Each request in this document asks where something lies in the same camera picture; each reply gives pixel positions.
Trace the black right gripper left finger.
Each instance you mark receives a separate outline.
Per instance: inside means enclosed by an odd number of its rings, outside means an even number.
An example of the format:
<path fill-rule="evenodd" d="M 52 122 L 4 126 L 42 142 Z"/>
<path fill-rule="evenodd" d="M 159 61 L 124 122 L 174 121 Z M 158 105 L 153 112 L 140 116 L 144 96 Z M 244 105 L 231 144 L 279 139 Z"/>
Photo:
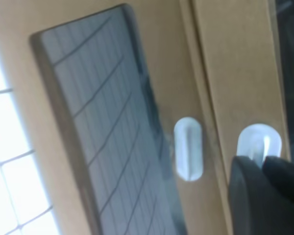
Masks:
<path fill-rule="evenodd" d="M 234 157 L 229 205 L 236 235 L 294 235 L 294 215 L 267 213 L 261 205 L 261 169 L 248 157 Z"/>

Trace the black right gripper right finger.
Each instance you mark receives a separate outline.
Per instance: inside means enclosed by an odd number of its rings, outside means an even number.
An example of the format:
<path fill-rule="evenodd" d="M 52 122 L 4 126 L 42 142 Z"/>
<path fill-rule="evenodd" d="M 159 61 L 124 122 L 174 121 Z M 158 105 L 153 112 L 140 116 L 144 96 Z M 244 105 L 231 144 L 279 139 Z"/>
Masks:
<path fill-rule="evenodd" d="M 266 157 L 261 176 L 263 211 L 294 215 L 294 164 L 281 158 Z"/>

